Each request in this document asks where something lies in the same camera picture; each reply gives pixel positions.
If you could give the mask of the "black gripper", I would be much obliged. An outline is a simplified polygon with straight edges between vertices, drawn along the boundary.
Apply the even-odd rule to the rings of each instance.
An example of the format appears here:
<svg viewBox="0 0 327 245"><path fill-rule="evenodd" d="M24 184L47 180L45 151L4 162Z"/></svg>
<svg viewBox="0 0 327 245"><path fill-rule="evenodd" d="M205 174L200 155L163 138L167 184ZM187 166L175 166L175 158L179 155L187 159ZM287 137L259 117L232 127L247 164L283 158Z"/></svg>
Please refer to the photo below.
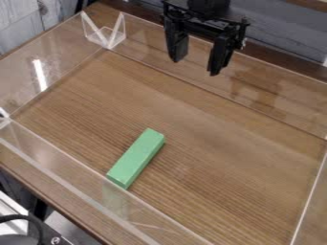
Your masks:
<svg viewBox="0 0 327 245"><path fill-rule="evenodd" d="M245 32L251 23L229 4L231 0L163 0L165 46L173 62L188 54L189 33L207 39L220 34L213 41L207 65L211 77L228 64L233 42L236 49L245 46Z"/></svg>

